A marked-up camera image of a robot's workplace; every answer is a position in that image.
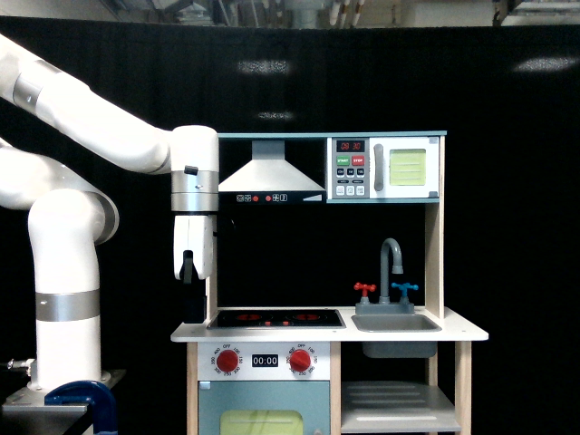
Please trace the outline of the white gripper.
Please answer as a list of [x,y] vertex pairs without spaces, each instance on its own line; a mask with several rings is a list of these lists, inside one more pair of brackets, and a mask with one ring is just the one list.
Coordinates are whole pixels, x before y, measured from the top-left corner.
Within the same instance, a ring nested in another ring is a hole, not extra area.
[[173,270],[183,284],[191,284],[193,266],[200,280],[214,272],[214,216],[176,215],[173,231]]

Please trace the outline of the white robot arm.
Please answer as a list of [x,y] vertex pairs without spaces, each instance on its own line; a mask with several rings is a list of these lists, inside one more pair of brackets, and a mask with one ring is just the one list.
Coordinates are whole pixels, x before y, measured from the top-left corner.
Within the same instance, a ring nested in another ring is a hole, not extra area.
[[[213,274],[219,171],[213,129],[158,129],[8,38],[1,41],[1,95],[122,169],[170,174],[175,277],[187,283]],[[36,323],[33,388],[50,392],[70,382],[98,381],[96,247],[115,234],[118,209],[62,163],[8,143],[1,146],[1,204],[28,214]]]

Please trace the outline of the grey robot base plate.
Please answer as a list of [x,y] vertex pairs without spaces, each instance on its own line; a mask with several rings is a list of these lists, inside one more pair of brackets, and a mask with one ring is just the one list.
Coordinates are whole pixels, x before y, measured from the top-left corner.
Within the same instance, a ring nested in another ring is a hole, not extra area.
[[[97,382],[110,390],[126,374],[123,369],[104,372]],[[25,386],[9,395],[1,406],[3,434],[94,434],[88,405],[45,406],[48,392]]]

